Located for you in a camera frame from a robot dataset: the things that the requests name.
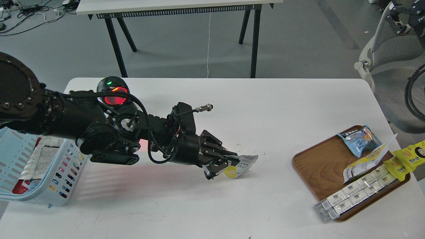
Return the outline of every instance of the table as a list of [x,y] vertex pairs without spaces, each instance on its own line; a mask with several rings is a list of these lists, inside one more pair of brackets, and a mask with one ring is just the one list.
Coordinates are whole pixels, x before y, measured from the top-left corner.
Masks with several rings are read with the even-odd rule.
[[[76,78],[69,90],[96,89]],[[346,222],[324,224],[292,157],[353,125],[383,142],[392,131],[360,79],[125,79],[148,113],[165,117],[178,101],[197,107],[207,129],[238,154],[259,155],[244,175],[206,180],[196,166],[87,162],[64,207],[10,202],[2,238],[422,238],[425,197],[414,175]],[[391,151],[399,149],[398,143]]]
[[118,23],[121,26],[128,43],[130,44],[131,50],[136,52],[136,45],[134,44],[134,41],[123,20],[124,17],[211,13],[219,11],[245,11],[241,33],[239,35],[239,44],[242,44],[244,42],[249,14],[251,10],[254,10],[254,32],[252,39],[250,77],[255,78],[262,4],[270,3],[271,7],[273,8],[274,3],[282,2],[283,0],[84,0],[80,2],[76,13],[87,14],[89,15],[90,19],[92,18],[93,14],[96,14],[98,19],[105,19],[106,27],[112,42],[112,47],[114,49],[121,76],[128,77],[112,24],[112,18],[116,18],[118,20]]

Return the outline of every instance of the black table leg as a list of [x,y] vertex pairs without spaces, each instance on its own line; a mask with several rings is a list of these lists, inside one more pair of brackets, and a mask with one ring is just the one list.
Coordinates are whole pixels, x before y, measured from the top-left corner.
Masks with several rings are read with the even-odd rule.
[[115,30],[113,29],[112,19],[105,18],[106,27],[108,29],[110,41],[112,42],[113,51],[115,52],[116,61],[118,62],[121,76],[128,77],[127,71],[125,70],[124,60],[122,59],[121,50],[119,49],[118,40],[116,39]]
[[121,26],[122,31],[124,32],[125,38],[127,38],[128,44],[130,44],[131,50],[133,52],[137,51],[136,45],[134,44],[133,39],[130,36],[130,33],[128,32],[128,28],[124,23],[124,19],[122,17],[117,18],[119,25]]
[[242,22],[241,34],[239,35],[239,44],[244,43],[245,32],[247,31],[247,24],[248,24],[250,13],[251,13],[251,10],[245,10],[244,21]]
[[256,9],[254,12],[254,34],[252,38],[251,78],[255,78],[255,70],[257,68],[257,51],[258,51],[258,34],[260,32],[260,15],[261,15],[261,9]]

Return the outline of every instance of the packaged snack bar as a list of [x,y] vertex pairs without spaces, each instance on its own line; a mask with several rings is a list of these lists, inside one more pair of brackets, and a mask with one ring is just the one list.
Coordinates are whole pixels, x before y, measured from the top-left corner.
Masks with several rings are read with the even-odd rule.
[[394,151],[393,154],[409,171],[425,163],[425,140],[407,148]]
[[391,175],[398,179],[400,182],[404,181],[404,179],[406,178],[406,174],[411,172],[411,170],[403,166],[403,164],[401,164],[400,161],[395,157],[384,161],[384,166],[391,173]]
[[342,132],[338,135],[358,158],[364,150],[374,150],[382,144],[368,125],[363,126],[360,130]]

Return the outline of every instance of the blue snack bag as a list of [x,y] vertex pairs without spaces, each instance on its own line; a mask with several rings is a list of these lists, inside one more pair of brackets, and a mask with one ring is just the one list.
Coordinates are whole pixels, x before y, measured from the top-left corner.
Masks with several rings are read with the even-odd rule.
[[382,145],[381,141],[372,133],[368,125],[363,126],[359,130],[342,132],[338,135],[358,158],[360,158],[364,150],[374,150]]

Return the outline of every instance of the red indicator light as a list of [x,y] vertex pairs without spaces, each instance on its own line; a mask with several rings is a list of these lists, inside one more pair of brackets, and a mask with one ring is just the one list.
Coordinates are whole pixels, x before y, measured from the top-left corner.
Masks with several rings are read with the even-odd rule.
[[[124,87],[118,86],[115,87],[112,92],[125,92],[128,93],[128,90]],[[105,97],[105,102],[108,105],[122,105],[127,99],[122,97]]]

